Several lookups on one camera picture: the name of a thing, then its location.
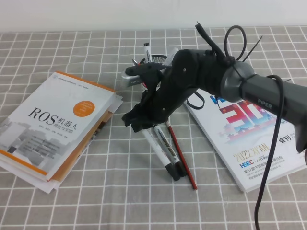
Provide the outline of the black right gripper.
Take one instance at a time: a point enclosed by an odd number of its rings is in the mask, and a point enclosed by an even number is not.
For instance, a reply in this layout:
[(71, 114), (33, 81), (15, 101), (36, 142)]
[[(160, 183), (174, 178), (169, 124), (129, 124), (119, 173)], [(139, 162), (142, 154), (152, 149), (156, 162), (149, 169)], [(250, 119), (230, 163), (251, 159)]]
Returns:
[(122, 117), (124, 125), (131, 125), (135, 133), (165, 122), (197, 89), (206, 89), (206, 51), (180, 50), (171, 66), (140, 65), (140, 77), (148, 90)]

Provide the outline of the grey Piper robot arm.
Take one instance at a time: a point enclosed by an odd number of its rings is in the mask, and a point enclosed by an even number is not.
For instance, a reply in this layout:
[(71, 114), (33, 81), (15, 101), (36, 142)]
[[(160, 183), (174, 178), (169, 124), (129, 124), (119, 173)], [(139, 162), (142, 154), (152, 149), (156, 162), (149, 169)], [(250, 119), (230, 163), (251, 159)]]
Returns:
[(170, 67), (147, 63), (126, 69), (139, 76), (147, 91), (134, 108), (123, 115), (135, 132), (165, 122), (197, 89), (229, 102), (248, 100), (280, 116), (295, 127), (296, 149), (307, 150), (307, 89), (278, 79), (262, 77), (245, 62), (223, 63), (210, 50), (178, 51)]

